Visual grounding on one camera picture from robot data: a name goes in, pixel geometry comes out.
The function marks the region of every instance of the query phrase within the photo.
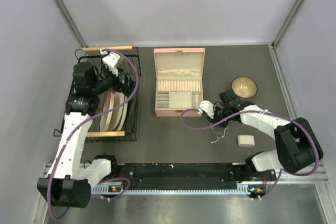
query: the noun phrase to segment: dish rack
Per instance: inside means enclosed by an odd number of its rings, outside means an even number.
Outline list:
[[[138,48],[137,53],[135,55],[128,55],[124,54],[128,57],[132,63],[137,68],[139,74],[139,80],[141,75],[141,65],[140,65],[140,58],[139,58],[139,51]],[[102,55],[91,55],[89,53],[85,53],[84,56],[78,57],[77,52],[82,51],[82,49],[77,49],[75,51],[75,57],[78,59],[78,62],[88,61],[91,62],[95,67],[101,69],[102,65]],[[125,72],[131,76],[132,80],[135,80],[135,73],[131,66],[128,64],[127,61],[123,61],[123,63],[119,66],[123,68]],[[73,82],[71,85],[70,93],[73,90]],[[121,142],[121,141],[137,141],[137,122],[138,122],[138,106],[139,106],[139,90],[140,90],[140,83],[138,89],[133,96],[133,98],[128,102],[127,107],[127,115],[125,123],[121,129],[121,131],[112,131],[112,132],[100,132],[100,118],[93,119],[92,125],[88,131],[87,137],[85,142]],[[96,114],[101,113],[103,111],[104,102],[109,92],[112,90],[108,90],[99,95],[99,106],[96,110]],[[59,137],[62,135],[64,127],[64,120],[62,122],[61,130],[54,129],[54,136]]]

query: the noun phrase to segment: white block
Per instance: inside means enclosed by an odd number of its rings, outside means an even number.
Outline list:
[[[250,135],[239,135],[238,145],[243,147],[253,147],[255,146],[254,136]]]

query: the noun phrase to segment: purple cable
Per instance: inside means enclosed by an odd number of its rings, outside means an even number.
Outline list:
[[[237,116],[237,115],[246,114],[246,113],[258,113],[258,114],[259,114],[260,112],[262,112],[262,111],[258,111],[258,110],[243,110],[243,111],[236,112],[236,113],[234,113],[234,114],[232,114],[232,115],[229,115],[229,116],[225,117],[224,119],[218,121],[217,123],[211,124],[210,126],[200,127],[200,128],[194,128],[194,127],[190,127],[190,126],[188,126],[187,124],[185,124],[184,119],[183,119],[183,115],[184,115],[185,113],[189,112],[189,111],[198,111],[198,110],[197,110],[197,109],[187,109],[187,110],[183,111],[182,114],[181,114],[181,122],[182,122],[182,124],[183,124],[186,128],[188,128],[188,129],[190,129],[190,130],[195,130],[195,131],[208,130],[208,129],[210,129],[210,128],[213,128],[213,127],[215,127],[215,126],[220,125],[221,123],[223,123],[223,122],[225,122],[225,121],[227,121],[227,120],[229,120],[229,119],[231,119],[231,118],[234,118],[234,117]],[[284,120],[287,120],[287,121],[293,123],[296,127],[298,127],[300,130],[302,130],[302,132],[305,134],[306,138],[308,139],[308,141],[309,141],[311,147],[313,148],[313,151],[314,151],[314,157],[315,157],[314,168],[313,168],[310,172],[308,172],[308,173],[292,174],[292,175],[295,175],[295,176],[309,176],[309,175],[313,174],[314,172],[316,172],[316,170],[317,170],[317,168],[318,168],[318,166],[319,166],[319,153],[318,153],[318,151],[317,151],[317,149],[316,149],[316,146],[315,146],[315,143],[314,143],[313,139],[311,138],[311,136],[309,135],[308,131],[307,131],[304,127],[302,127],[298,122],[296,122],[295,120],[293,120],[293,119],[291,119],[291,118],[289,118],[289,117],[287,117],[287,116],[284,116],[284,115],[277,115],[277,114],[273,114],[273,113],[266,112],[266,111],[264,111],[263,113],[264,113],[265,115],[274,116],[274,117],[276,117],[276,118],[281,118],[281,119],[284,119]],[[269,192],[272,191],[272,190],[274,189],[274,187],[276,186],[276,184],[279,182],[279,180],[280,180],[280,176],[281,176],[281,170],[280,170],[280,172],[279,172],[279,176],[278,176],[277,180],[276,180],[275,183],[272,185],[272,187],[270,188]]]
[[[91,120],[93,120],[93,119],[95,119],[95,118],[98,118],[98,117],[100,117],[100,116],[102,116],[102,115],[108,114],[108,113],[110,113],[110,112],[112,112],[112,111],[114,111],[114,110],[116,110],[116,109],[118,109],[118,108],[124,106],[126,103],[128,103],[128,102],[132,99],[132,97],[133,97],[133,96],[135,95],[135,93],[136,93],[136,90],[138,89],[138,86],[139,86],[139,76],[138,76],[138,71],[137,71],[137,68],[135,67],[135,65],[132,63],[132,61],[129,60],[125,55],[123,55],[122,53],[120,53],[120,52],[118,52],[118,51],[115,51],[115,50],[112,50],[112,49],[105,49],[105,48],[102,49],[102,51],[106,51],[106,52],[114,52],[115,54],[119,55],[120,57],[122,57],[124,60],[126,60],[126,61],[130,64],[131,68],[133,68],[134,73],[135,73],[135,87],[134,87],[134,90],[132,91],[132,93],[130,94],[130,96],[129,96],[124,102],[120,103],[119,105],[115,106],[114,108],[112,108],[112,109],[110,109],[110,110],[106,110],[106,111],[101,112],[101,113],[99,113],[99,114],[97,114],[97,115],[94,115],[94,116],[92,116],[92,117],[90,117],[90,118],[87,118],[87,119],[85,119],[83,122],[81,122],[80,124],[78,124],[77,127],[74,128],[74,130],[70,133],[70,135],[68,136],[66,142],[69,142],[70,139],[71,139],[71,137],[74,135],[74,133],[75,133],[80,127],[82,127],[84,124],[86,124],[87,122],[89,122],[89,121],[91,121]],[[53,209],[52,209],[52,204],[51,204],[51,185],[52,185],[52,183],[53,183],[52,180],[53,180],[53,178],[54,178],[54,175],[55,175],[55,172],[56,172],[56,169],[57,169],[59,160],[60,160],[60,158],[62,157],[62,154],[63,154],[63,152],[64,152],[64,150],[65,150],[66,147],[67,147],[67,145],[65,144],[65,145],[63,145],[62,149],[60,150],[60,152],[59,152],[59,154],[58,154],[58,156],[57,156],[57,158],[56,158],[55,165],[54,165],[54,167],[53,167],[53,169],[52,169],[52,171],[51,171],[51,174],[50,174],[50,177],[49,177],[49,182],[48,182],[48,188],[47,188],[48,211],[49,211],[49,214],[50,214],[50,216],[51,216],[51,218],[52,218],[53,220],[59,220],[59,219],[61,219],[61,218],[67,213],[67,211],[69,210],[69,208],[67,208],[67,209],[63,212],[63,214],[61,214],[60,216],[57,217],[57,216],[55,215]]]
[[[120,177],[120,178],[107,179],[107,180],[99,182],[99,184],[104,184],[104,183],[107,183],[107,182],[113,182],[113,181],[119,181],[119,180],[127,181],[127,187],[125,189],[123,189],[123,191],[121,193],[119,193],[118,195],[116,195],[115,197],[110,198],[111,200],[115,200],[115,199],[120,198],[121,195],[123,195],[128,190],[128,188],[131,186],[130,180],[128,178]]]

